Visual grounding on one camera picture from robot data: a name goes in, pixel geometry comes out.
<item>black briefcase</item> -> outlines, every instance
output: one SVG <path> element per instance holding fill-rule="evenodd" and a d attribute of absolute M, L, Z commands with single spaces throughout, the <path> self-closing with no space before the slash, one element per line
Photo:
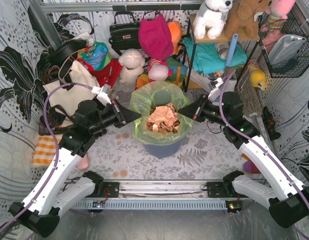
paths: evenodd
<path fill-rule="evenodd" d="M 130 15 L 133 22 L 117 24 L 116 17 L 118 15 Z M 114 15 L 114 24 L 109 27 L 110 35 L 109 43 L 113 50 L 121 55 L 120 50 L 141 49 L 139 43 L 139 27 L 140 23 L 134 18 L 130 11 L 118 11 Z"/>

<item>magenta bag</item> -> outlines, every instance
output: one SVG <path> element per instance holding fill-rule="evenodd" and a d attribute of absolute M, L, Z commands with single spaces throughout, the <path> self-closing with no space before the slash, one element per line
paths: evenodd
<path fill-rule="evenodd" d="M 165 60 L 171 56 L 174 45 L 168 24 L 162 14 L 154 20 L 148 21 L 145 18 L 141 20 L 139 43 L 143 51 L 153 59 Z"/>

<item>red bag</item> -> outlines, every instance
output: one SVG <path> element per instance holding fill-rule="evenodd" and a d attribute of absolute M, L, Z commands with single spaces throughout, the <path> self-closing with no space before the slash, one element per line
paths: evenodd
<path fill-rule="evenodd" d="M 98 81 L 100 87 L 102 87 L 105 84 L 110 85 L 112 88 L 119 76 L 119 73 L 123 66 L 121 66 L 118 62 L 117 58 L 111 59 L 109 64 L 105 66 L 100 71 L 91 71 L 91 75 L 96 77 L 96 80 Z"/>
<path fill-rule="evenodd" d="M 174 51 L 171 33 L 164 16 L 159 14 L 154 20 L 141 20 L 139 43 L 143 51 L 153 59 L 165 60 Z"/>

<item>trash can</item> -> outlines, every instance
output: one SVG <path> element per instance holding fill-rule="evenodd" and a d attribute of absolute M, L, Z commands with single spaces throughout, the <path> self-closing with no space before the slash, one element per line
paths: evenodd
<path fill-rule="evenodd" d="M 131 95 L 130 109 L 141 114 L 141 118 L 134 121 L 134 138 L 143 144 L 145 150 L 159 158 L 166 158 L 175 154 L 183 143 L 183 138 L 193 126 L 193 120 L 178 114 L 180 125 L 177 133 L 149 131 L 146 128 L 150 109 L 172 103 L 175 110 L 187 106 L 190 101 L 183 91 L 175 84 L 164 81 L 150 82 Z"/>

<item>orange checkered cloth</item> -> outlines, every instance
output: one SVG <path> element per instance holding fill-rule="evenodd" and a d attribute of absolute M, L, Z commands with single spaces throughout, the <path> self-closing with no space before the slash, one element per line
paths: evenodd
<path fill-rule="evenodd" d="M 63 121 L 61 127 L 66 127 L 71 125 L 72 122 L 69 120 Z M 61 141 L 63 134 L 55 135 L 58 143 Z M 35 146 L 33 155 L 32 155 L 32 166 L 35 168 L 48 167 L 54 156 L 56 154 L 55 141 L 52 136 L 39 136 L 38 142 Z"/>

